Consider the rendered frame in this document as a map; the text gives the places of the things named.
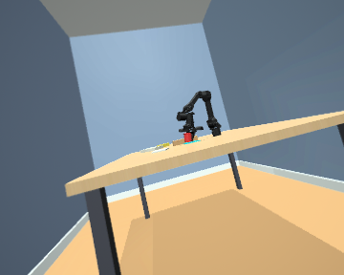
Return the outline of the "red cup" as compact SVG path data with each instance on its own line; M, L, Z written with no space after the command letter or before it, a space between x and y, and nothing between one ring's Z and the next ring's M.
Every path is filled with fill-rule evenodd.
M183 134L183 136L184 136L184 141L185 141L185 142L192 142L191 133Z

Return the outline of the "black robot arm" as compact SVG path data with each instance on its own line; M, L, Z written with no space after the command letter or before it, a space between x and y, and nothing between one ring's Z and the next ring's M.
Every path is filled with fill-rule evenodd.
M195 115L195 113L191 112L194 108L194 104L196 103L196 101L201 98L204 103L205 103L205 107L206 107L206 111L207 111L207 115L208 115L208 120L206 121L207 126L209 127L210 130L212 130L212 136L216 137L216 136L220 136L221 135L221 124L218 123L217 119L214 117L213 115L213 110L212 110L212 106L211 106L211 92L210 91L199 91L197 92L192 99L189 101L189 103L187 103L184 107L183 107L183 111L182 112L178 112L177 114L177 120L178 121L184 121L184 120L193 120L193 115ZM188 113L191 112L191 113ZM217 128L215 128L217 127ZM183 126L184 130L189 130L190 128L193 128L193 124L190 121L190 123L185 123Z

